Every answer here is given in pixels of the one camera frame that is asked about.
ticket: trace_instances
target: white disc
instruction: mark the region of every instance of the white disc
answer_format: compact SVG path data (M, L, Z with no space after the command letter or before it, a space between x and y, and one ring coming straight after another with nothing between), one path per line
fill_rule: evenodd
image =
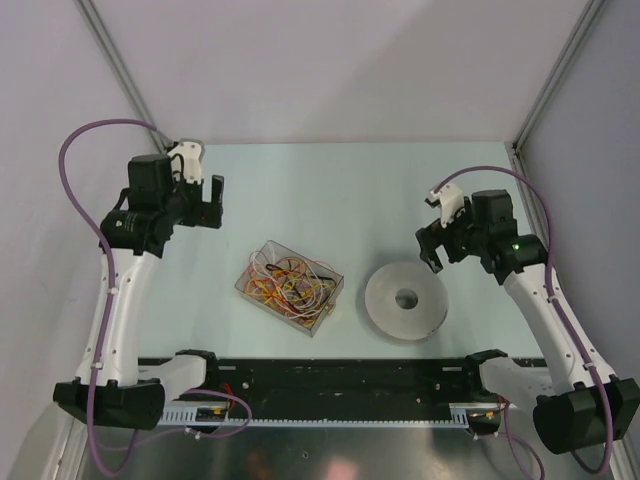
M400 340L426 340L442 325L449 297L438 276L419 263L390 263L374 273L364 294L373 323Z

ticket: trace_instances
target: wall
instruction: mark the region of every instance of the wall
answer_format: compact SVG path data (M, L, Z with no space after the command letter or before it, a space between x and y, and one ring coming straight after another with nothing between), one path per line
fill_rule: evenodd
M638 367L640 3L610 2L524 148L557 225L567 294L620 376ZM640 421L633 438L640 445Z
M57 152L75 127L132 116L73 2L9 0L0 15L0 478L25 434L69 380L99 277L97 240L68 203ZM134 127L72 147L72 184L94 215L115 202L126 162L151 151Z
M205 143L508 141L587 0L97 0L158 122Z

